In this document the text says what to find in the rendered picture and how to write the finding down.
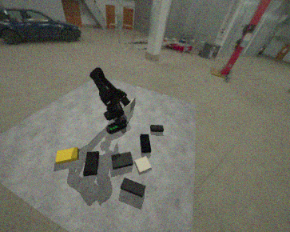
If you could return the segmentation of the yellow box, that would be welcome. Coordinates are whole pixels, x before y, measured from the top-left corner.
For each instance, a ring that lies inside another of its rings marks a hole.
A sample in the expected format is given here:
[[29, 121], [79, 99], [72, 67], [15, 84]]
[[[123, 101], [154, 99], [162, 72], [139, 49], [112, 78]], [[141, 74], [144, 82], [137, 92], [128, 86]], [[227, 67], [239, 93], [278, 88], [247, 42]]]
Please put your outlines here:
[[79, 149], [76, 148], [69, 148], [65, 150], [59, 150], [56, 155], [56, 163], [58, 165], [66, 162], [74, 162], [78, 160], [79, 156]]

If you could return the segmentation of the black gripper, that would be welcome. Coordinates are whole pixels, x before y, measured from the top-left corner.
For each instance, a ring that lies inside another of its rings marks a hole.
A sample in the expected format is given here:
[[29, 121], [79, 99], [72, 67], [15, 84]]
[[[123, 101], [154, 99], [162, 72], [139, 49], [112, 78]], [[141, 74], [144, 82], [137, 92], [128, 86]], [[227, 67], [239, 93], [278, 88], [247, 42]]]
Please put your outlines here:
[[[111, 110], [113, 112], [111, 107], [109, 109], [106, 107], [106, 110]], [[117, 119], [115, 120], [115, 123], [118, 125], [118, 127], [121, 127], [121, 125], [126, 123], [126, 120], [124, 117], [117, 117]]]

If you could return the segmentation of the beige square tile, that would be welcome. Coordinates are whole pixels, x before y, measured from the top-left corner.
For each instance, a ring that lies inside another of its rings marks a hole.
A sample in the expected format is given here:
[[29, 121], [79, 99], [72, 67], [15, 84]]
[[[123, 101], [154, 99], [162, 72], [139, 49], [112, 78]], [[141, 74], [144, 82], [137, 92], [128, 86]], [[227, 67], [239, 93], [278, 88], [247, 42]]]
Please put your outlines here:
[[147, 157], [142, 157], [142, 158], [136, 159], [135, 163], [137, 165], [139, 173], [152, 168]]

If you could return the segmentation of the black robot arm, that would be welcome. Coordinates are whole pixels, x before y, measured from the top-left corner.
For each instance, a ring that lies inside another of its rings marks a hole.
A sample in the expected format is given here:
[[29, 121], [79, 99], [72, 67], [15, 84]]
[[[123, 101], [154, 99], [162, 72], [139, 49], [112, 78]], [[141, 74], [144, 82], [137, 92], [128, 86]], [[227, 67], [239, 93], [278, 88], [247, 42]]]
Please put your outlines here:
[[[127, 94], [124, 91], [117, 89], [105, 77], [101, 68], [96, 68], [90, 73], [89, 76], [93, 79], [93, 82], [98, 88], [99, 95], [101, 100], [105, 103], [105, 106], [108, 109], [111, 107], [113, 110], [113, 112], [111, 110], [107, 110], [104, 113], [106, 120], [110, 121], [113, 118], [121, 117], [124, 114], [124, 110], [121, 107], [120, 101], [124, 106], [127, 106], [131, 102], [131, 100], [128, 100], [126, 97]], [[107, 104], [109, 101], [110, 103]]]

